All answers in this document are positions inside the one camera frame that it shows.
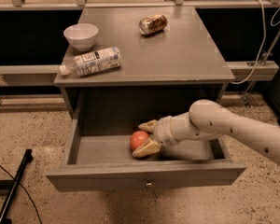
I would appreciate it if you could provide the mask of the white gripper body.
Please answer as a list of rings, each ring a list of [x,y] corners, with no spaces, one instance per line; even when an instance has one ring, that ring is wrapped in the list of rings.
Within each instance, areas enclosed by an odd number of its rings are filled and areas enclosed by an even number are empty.
[[[175,146],[178,142],[175,140],[171,131],[171,116],[156,120],[153,127],[153,138],[161,146]]]

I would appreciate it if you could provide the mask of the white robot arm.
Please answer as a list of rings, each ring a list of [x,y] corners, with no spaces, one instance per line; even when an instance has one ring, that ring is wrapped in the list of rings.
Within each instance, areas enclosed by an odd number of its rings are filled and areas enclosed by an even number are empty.
[[[213,101],[196,101],[186,113],[154,119],[138,128],[150,137],[133,152],[135,158],[183,141],[207,141],[227,135],[280,165],[280,127],[238,116]]]

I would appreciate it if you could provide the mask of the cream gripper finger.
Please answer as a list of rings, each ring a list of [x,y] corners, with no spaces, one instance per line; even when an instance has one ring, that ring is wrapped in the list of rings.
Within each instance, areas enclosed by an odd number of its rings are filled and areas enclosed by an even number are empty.
[[[158,122],[154,119],[154,120],[151,120],[151,121],[148,121],[148,122],[145,122],[145,123],[141,123],[138,126],[138,128],[141,131],[144,131],[144,132],[147,132],[147,133],[153,133],[157,123]]]
[[[132,155],[135,158],[144,158],[145,156],[149,156],[155,154],[161,150],[161,145],[151,138],[148,138],[140,147],[138,147]]]

